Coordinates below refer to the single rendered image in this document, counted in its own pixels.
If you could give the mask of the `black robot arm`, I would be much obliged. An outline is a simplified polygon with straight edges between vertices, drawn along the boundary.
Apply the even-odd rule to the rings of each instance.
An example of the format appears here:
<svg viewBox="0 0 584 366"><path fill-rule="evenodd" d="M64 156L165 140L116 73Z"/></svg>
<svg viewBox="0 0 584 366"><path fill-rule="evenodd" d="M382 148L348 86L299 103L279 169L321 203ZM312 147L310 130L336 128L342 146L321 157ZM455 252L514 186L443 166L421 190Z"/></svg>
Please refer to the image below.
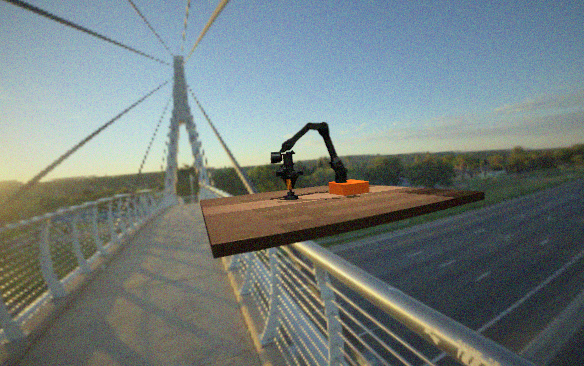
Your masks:
<svg viewBox="0 0 584 366"><path fill-rule="evenodd" d="M293 162L292 154L295 154L293 150L291 152L286 152L286 154L281 153L291 150L297 140L299 140L309 129L318 130L325 141L326 147L331 157L331 162L329 163L331 168L333 168L336 173L335 183L347 183L348 169L344 166L342 160L337 155L334 144L330 137L329 125L326 122L306 124L306 126L302 127L293 137L282 143L282 148L279 152L271 152L271 163L281 163L282 155L283 162ZM276 173L278 176L284 176L285 174L290 173L290 171L288 166L285 165L285 167L283 167L283 165L281 165L281 168L279 168Z"/></svg>

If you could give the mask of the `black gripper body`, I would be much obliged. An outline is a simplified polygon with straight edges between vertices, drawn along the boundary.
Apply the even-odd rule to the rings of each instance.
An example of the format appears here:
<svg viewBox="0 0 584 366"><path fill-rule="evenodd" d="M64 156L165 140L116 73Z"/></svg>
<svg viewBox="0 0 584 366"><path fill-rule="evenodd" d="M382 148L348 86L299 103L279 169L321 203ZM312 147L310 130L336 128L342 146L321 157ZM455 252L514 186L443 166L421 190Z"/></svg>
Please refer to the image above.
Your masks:
<svg viewBox="0 0 584 366"><path fill-rule="evenodd" d="M284 164L282 164L284 167L285 165L288 166L290 173L285 174L284 176L281 177L286 177L287 175L291 175L291 176L298 176L298 175L303 175L303 171L302 170L298 170L295 171L293 170L293 165L295 165L293 162L283 162Z"/></svg>

